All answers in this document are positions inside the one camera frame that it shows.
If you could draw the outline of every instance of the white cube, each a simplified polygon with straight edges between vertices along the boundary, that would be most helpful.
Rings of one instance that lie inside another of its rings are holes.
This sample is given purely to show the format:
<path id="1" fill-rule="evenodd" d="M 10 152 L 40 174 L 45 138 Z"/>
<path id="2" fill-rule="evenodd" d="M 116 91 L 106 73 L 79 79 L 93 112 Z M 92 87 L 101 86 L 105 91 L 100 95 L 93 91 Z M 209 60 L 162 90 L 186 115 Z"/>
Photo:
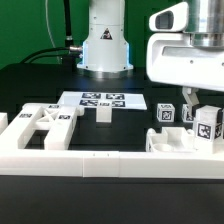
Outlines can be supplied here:
<path id="1" fill-rule="evenodd" d="M 186 122 L 186 123 L 193 123 L 193 121 L 194 121 L 193 116 L 189 115 L 189 106 L 188 106 L 188 104 L 183 104 L 183 107 L 182 107 L 182 120 L 183 120 L 183 122 Z"/>
<path id="2" fill-rule="evenodd" d="M 96 107 L 96 122 L 111 123 L 112 121 L 112 102 L 100 100 Z"/>
<path id="3" fill-rule="evenodd" d="M 223 136 L 222 121 L 217 122 L 218 111 L 221 108 L 204 106 L 196 111 L 194 119 L 194 147 L 203 152 L 215 153 L 220 148 Z"/>
<path id="4" fill-rule="evenodd" d="M 159 103 L 157 105 L 157 119 L 160 122 L 173 122 L 175 107 L 173 104 Z"/>

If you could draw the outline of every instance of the black tabletop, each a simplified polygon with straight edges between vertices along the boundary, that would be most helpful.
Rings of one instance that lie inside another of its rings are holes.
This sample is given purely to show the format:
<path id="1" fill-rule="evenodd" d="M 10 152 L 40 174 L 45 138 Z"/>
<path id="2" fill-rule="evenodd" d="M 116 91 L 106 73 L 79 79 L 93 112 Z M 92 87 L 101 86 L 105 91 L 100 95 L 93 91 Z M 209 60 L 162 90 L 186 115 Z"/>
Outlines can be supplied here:
<path id="1" fill-rule="evenodd" d="M 148 107 L 113 110 L 109 125 L 97 124 L 96 111 L 87 109 L 78 118 L 70 149 L 144 151 L 148 128 L 189 127 L 181 121 L 181 88 L 151 83 L 144 68 L 114 80 L 95 80 L 60 65 L 13 64 L 0 71 L 0 111 L 9 120 L 23 104 L 56 103 L 63 91 L 141 93 Z M 204 90 L 199 100 L 224 102 L 222 93 Z M 157 103 L 175 106 L 174 123 L 157 122 Z M 222 224 L 223 186 L 222 180 L 1 176 L 0 223 Z"/>

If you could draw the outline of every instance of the printed marker sheet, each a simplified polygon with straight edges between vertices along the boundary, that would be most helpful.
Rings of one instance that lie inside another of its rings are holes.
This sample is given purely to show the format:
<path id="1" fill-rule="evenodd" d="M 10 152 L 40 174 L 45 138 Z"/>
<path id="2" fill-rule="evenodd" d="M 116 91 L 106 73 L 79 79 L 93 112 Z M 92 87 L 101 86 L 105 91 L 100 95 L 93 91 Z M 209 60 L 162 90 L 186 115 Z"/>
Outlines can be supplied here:
<path id="1" fill-rule="evenodd" d="M 112 101 L 113 108 L 147 110 L 142 94 L 66 91 L 63 92 L 57 104 L 96 108 L 98 102 L 104 100 Z"/>

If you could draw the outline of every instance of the black cable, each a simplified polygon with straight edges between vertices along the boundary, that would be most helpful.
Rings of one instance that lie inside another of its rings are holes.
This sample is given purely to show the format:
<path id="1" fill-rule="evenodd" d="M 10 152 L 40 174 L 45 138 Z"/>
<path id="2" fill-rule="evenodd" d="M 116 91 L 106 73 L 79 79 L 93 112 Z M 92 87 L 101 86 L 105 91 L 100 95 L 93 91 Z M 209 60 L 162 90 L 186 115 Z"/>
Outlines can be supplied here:
<path id="1" fill-rule="evenodd" d="M 40 58 L 50 58 L 50 57 L 60 57 L 60 56 L 70 56 L 70 57 L 74 57 L 74 58 L 79 58 L 79 54 L 47 54 L 47 55 L 40 55 L 40 56 L 37 56 L 35 58 L 33 58 L 31 61 L 29 61 L 29 63 L 31 64 L 33 61 L 36 61 Z"/>
<path id="2" fill-rule="evenodd" d="M 66 54 L 47 54 L 47 55 L 40 55 L 40 56 L 37 56 L 35 58 L 33 58 L 32 60 L 29 61 L 29 63 L 32 63 L 40 58 L 53 58 L 53 57 L 60 57 L 60 56 L 64 56 Z"/>
<path id="3" fill-rule="evenodd" d="M 35 57 L 36 55 L 39 55 L 39 54 L 54 52 L 54 51 L 66 51 L 66 50 L 69 50 L 69 47 L 56 47 L 56 48 L 49 48 L 49 49 L 45 49 L 45 50 L 40 50 L 40 51 L 37 51 L 33 54 L 30 54 L 29 56 L 24 58 L 20 63 L 26 63 L 28 60 L 30 60 L 31 58 L 33 58 L 33 57 Z"/>
<path id="4" fill-rule="evenodd" d="M 74 44 L 73 38 L 72 38 L 70 2 L 69 2 L 69 0 L 64 0 L 64 10 L 65 10 L 65 32 L 66 32 L 65 46 L 69 47 L 70 45 Z"/>

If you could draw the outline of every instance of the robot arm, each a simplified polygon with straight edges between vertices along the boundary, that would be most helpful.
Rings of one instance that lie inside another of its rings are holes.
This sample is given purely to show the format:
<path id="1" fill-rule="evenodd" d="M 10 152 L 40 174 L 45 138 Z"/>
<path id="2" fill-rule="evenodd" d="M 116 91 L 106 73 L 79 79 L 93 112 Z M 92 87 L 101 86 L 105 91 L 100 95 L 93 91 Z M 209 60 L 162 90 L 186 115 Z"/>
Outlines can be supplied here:
<path id="1" fill-rule="evenodd" d="M 152 15 L 149 27 L 158 32 L 147 49 L 152 81 L 183 86 L 190 108 L 198 88 L 224 91 L 224 0 L 184 0 Z"/>

